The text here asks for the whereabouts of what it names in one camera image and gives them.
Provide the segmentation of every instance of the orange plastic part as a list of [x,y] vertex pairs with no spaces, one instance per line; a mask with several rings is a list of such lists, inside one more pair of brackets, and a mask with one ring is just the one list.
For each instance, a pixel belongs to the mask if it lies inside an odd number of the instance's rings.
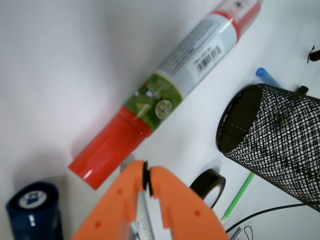
[[151,134],[152,130],[140,118],[122,107],[70,164],[69,169],[96,190]]
[[[72,240],[128,240],[143,192],[143,161],[134,161],[117,178]],[[160,200],[164,228],[173,240],[228,240],[215,213],[167,169],[150,169],[153,196]]]
[[115,180],[72,240],[128,240],[143,192],[143,161],[134,161]]
[[159,199],[164,228],[173,240],[228,240],[215,213],[167,169],[150,169],[153,196]]

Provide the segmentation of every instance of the label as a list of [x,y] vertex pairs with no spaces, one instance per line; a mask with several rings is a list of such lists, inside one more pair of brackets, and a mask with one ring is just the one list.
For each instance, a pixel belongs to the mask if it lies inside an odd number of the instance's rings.
[[204,19],[161,64],[160,70],[174,75],[219,27],[212,19]]
[[193,80],[199,83],[224,56],[225,46],[217,36],[192,59],[186,68],[193,76]]
[[154,131],[182,100],[180,92],[170,81],[154,74],[124,106]]
[[140,240],[153,240],[148,220],[146,218],[136,221],[134,225],[136,227]]
[[237,39],[226,17],[208,15],[124,106],[156,130],[237,44]]
[[19,206],[24,209],[34,209],[47,200],[47,194],[43,191],[30,191],[19,200]]

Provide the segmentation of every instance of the white table surface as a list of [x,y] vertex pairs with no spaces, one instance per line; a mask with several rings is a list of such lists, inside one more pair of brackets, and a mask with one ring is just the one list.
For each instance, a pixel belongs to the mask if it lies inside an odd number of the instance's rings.
[[[59,188],[63,232],[71,238],[119,173],[93,191],[67,166],[219,2],[0,3],[0,239],[12,239],[6,202],[38,180]],[[311,47],[320,47],[319,3],[307,5],[264,1],[238,45],[133,152],[150,166],[168,168],[187,185],[205,166],[218,169],[226,178],[214,208],[219,218],[249,174],[216,147],[218,123],[234,94],[255,81],[259,67],[287,89],[307,83],[319,87],[319,65],[306,65]],[[310,95],[318,91],[315,87]],[[147,202],[156,238],[170,239],[158,202]]]

